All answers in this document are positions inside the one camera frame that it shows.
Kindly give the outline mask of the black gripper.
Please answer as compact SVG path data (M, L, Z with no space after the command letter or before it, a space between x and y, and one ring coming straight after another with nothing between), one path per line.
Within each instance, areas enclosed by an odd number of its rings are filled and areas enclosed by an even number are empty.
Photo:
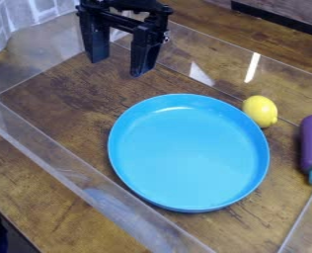
M161 45L169 41L167 19L173 9L158 0L79 0L75 6L83 47L92 63L110 55L110 30L131 34L134 77L157 64Z

